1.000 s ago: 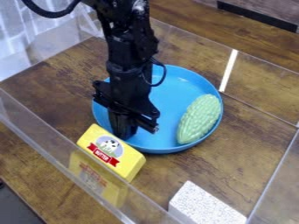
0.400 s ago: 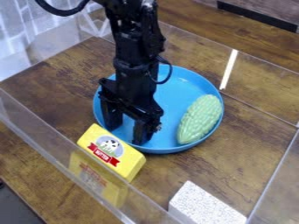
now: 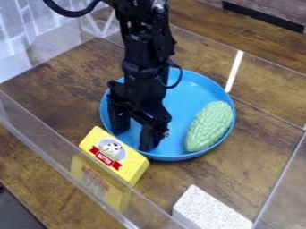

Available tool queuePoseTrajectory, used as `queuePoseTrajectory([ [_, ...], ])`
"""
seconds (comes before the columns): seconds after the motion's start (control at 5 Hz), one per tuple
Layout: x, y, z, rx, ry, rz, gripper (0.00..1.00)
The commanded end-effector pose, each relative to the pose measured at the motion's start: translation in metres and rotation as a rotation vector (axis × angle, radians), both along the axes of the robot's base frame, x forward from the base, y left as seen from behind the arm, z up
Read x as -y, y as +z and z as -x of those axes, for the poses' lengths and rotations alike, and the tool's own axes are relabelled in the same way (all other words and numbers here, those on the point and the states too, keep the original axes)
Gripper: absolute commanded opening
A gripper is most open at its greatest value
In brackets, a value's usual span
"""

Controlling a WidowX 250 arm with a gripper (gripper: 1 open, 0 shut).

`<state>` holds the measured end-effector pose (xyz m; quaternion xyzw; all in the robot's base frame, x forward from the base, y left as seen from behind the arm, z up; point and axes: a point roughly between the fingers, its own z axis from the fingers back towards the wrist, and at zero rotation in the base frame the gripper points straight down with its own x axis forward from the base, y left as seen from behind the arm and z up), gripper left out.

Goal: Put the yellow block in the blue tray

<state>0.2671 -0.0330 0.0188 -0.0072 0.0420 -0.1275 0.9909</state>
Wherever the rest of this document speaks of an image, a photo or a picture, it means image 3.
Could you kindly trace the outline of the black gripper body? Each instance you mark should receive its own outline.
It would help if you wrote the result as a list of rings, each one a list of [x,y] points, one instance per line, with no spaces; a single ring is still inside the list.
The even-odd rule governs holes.
[[[136,121],[141,115],[148,115],[151,118],[169,115],[163,104],[165,91],[171,88],[167,84],[169,64],[163,62],[156,66],[141,68],[124,61],[121,67],[123,82],[108,82],[108,100],[125,105],[131,119]]]

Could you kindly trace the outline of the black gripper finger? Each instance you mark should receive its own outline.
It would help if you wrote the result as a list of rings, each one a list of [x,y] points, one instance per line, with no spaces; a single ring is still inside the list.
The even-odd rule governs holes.
[[[120,135],[129,129],[131,116],[128,114],[128,107],[116,104],[113,100],[108,100],[108,119],[111,130],[115,135]]]
[[[168,136],[167,124],[171,122],[171,115],[164,114],[161,117],[151,118],[143,114],[137,122],[141,124],[139,150],[148,152],[159,146],[161,139]]]

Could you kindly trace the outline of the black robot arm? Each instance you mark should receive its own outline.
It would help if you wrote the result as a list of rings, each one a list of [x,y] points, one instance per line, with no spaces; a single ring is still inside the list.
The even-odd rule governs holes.
[[[109,0],[119,20],[124,44],[121,70],[124,81],[109,81],[108,118],[111,130],[119,135],[141,125],[139,150],[149,151],[164,138],[171,115],[164,109],[165,91],[176,85],[168,82],[169,56],[175,39],[168,24],[167,0]]]

